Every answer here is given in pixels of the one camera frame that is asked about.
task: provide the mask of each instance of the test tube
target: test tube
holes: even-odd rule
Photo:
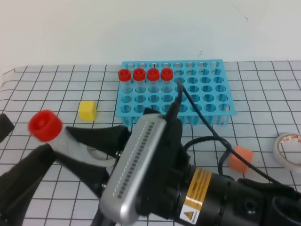
[[[146,91],[145,87],[145,70],[142,68],[136,68],[133,71],[133,78],[136,85],[137,93],[144,93]]]
[[[162,79],[162,91],[169,93],[172,91],[172,80],[174,77],[174,72],[171,68],[163,68],[161,70],[161,79]]]
[[[160,72],[157,68],[151,68],[147,71],[147,79],[149,81],[149,92],[157,93],[159,91]]]
[[[129,69],[121,69],[118,72],[118,77],[120,80],[120,84],[122,86],[122,90],[124,93],[131,93],[133,91],[132,83],[131,83],[131,72]]]

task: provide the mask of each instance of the black cable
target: black cable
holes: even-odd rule
[[[224,142],[226,143],[229,147],[232,147],[231,144],[224,138],[222,137],[216,137],[216,136],[207,136],[207,137],[198,137],[198,138],[195,138],[191,141],[189,141],[187,144],[184,145],[184,149],[185,150],[188,150],[189,147],[197,144],[197,143],[201,143],[201,142],[205,142],[205,141],[210,141],[210,140],[217,140],[217,141],[220,141],[220,142]],[[221,156],[220,160],[218,161],[218,166],[217,166],[217,169],[218,169],[218,173],[219,175],[221,176],[226,176],[223,174],[223,171],[222,171],[222,166],[225,162],[225,160],[228,158],[228,156],[230,155],[230,151],[227,149]]]
[[[210,124],[207,122],[207,120],[204,118],[204,116],[202,115],[202,113],[200,112],[200,110],[197,108],[197,106],[195,105],[195,103],[193,102],[193,100],[191,99],[189,93],[187,92],[187,90],[185,89],[185,87],[182,84],[178,84],[178,86],[182,86],[183,92],[186,95],[187,99],[189,100],[190,104],[192,105],[192,107],[195,109],[195,111],[197,112],[198,116],[201,118],[201,120],[203,121],[203,123],[208,127],[208,129],[212,132],[212,134],[215,137],[218,138],[222,138],[220,137],[216,131],[210,126]],[[232,147],[230,145],[228,145],[228,142],[224,142],[221,141],[221,143],[225,146],[225,148],[231,152],[234,156],[236,156],[239,160],[241,160],[245,165],[247,165],[249,168],[253,169],[256,173],[258,173],[259,175],[261,175],[262,177],[266,178],[267,180],[269,180],[270,182],[274,183],[274,184],[280,184],[280,182],[278,182],[277,180],[275,180],[274,178],[270,177],[269,175],[265,174],[264,172],[262,172],[261,170],[259,170],[258,168],[256,168],[254,165],[252,165],[251,163],[249,163],[247,160],[245,160],[243,157],[241,157],[237,152],[235,152]]]
[[[174,100],[174,102],[171,103],[168,111],[164,116],[166,121],[176,118],[179,113],[180,105],[182,102],[182,96],[183,96],[183,86],[181,85],[181,82],[179,80],[177,80],[177,85],[178,85],[178,96]]]

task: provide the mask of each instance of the tape roll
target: tape roll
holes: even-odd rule
[[[295,173],[301,173],[301,163],[297,164],[295,162],[292,162],[287,158],[285,158],[283,154],[281,154],[279,146],[282,145],[283,147],[283,145],[288,146],[289,144],[292,146],[292,150],[297,147],[297,151],[301,152],[301,134],[285,133],[279,136],[274,145],[274,151],[273,151],[274,157],[277,160],[277,162],[280,165],[282,165],[284,168]]]

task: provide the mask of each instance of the white wall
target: white wall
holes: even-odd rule
[[[0,0],[0,68],[300,60],[300,9],[300,0]]]

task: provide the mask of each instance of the test tube rack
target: test tube rack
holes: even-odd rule
[[[185,61],[125,61],[122,68],[127,68],[131,74],[136,68],[143,68],[147,73],[150,68],[169,67],[174,71],[172,91],[162,92],[162,81],[159,79],[159,91],[150,93],[149,82],[145,81],[146,91],[137,93],[132,75],[133,91],[125,94],[119,85],[116,116],[122,118],[123,124],[131,126],[143,115],[146,107],[165,114],[170,104],[177,97],[176,80],[179,79],[194,100],[198,109],[209,124],[227,125],[231,115],[236,114],[231,90],[227,80],[222,60],[185,60]],[[178,113],[182,124],[192,126],[203,123],[192,108],[185,94]]]

